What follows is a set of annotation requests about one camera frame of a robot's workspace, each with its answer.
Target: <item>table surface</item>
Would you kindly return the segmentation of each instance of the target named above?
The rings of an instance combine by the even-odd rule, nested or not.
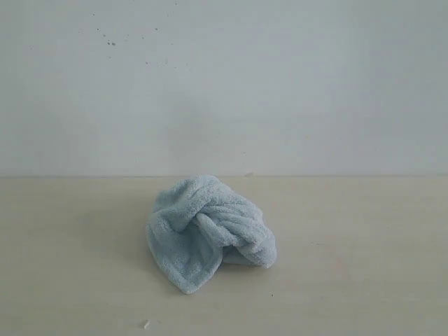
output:
[[[176,180],[0,178],[0,335],[447,334],[447,177],[223,178],[279,257],[192,295],[144,236]]]

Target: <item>crumpled towel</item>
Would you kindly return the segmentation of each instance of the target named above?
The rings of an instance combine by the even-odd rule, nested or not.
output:
[[[221,263],[271,267],[275,238],[259,208],[214,176],[196,176],[161,192],[146,226],[159,268],[185,294]]]

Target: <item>microfiber towel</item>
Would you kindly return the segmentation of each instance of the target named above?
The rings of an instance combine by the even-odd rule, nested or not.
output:
[[[146,226],[159,268],[185,294],[197,291],[221,263],[268,268],[275,238],[263,213],[215,176],[196,176],[161,192]]]

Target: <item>white wall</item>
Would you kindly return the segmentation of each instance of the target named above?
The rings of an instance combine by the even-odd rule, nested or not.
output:
[[[2,1],[0,42],[0,175],[448,173],[447,0]]]

